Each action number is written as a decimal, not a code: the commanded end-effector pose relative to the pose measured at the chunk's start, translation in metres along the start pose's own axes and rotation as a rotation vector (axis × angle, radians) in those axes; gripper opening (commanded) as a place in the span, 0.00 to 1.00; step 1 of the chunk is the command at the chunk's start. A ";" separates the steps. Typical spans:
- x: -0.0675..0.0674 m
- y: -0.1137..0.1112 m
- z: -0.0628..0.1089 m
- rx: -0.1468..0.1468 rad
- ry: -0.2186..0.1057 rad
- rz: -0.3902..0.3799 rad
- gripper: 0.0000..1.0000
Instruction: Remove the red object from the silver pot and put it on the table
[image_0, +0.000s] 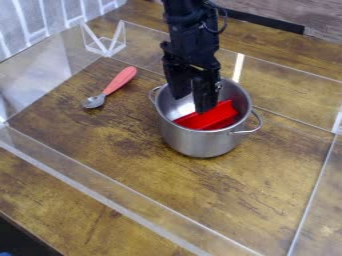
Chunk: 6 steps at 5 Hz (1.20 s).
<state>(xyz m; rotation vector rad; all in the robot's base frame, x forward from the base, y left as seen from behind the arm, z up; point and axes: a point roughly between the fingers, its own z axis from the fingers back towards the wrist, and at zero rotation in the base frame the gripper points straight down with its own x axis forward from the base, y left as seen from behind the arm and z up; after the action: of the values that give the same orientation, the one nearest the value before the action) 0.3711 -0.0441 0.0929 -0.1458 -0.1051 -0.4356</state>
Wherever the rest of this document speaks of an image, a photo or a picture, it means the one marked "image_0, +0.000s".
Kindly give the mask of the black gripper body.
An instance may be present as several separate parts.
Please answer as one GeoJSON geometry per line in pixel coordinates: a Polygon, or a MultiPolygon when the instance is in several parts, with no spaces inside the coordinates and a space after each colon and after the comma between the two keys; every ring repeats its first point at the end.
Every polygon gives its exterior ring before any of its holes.
{"type": "Polygon", "coordinates": [[[170,40],[160,43],[167,79],[218,79],[221,63],[218,15],[215,13],[164,14],[170,40]]]}

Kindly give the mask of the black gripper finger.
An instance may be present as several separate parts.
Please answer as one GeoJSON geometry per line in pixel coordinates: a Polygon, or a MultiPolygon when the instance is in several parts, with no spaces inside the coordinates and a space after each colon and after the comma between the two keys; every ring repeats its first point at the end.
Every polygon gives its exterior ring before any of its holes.
{"type": "Polygon", "coordinates": [[[171,60],[167,57],[164,57],[162,61],[171,95],[175,99],[182,99],[191,93],[190,67],[187,64],[171,60]]]}
{"type": "Polygon", "coordinates": [[[205,113],[218,104],[221,81],[198,76],[191,80],[195,111],[205,113]]]}

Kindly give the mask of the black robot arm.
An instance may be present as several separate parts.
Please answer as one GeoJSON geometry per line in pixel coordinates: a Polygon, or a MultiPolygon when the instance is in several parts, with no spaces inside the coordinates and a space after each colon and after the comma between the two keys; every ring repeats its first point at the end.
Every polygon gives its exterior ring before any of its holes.
{"type": "Polygon", "coordinates": [[[160,43],[171,95],[194,96],[195,111],[217,106],[221,82],[218,15],[205,0],[162,0],[170,40],[160,43]]]}

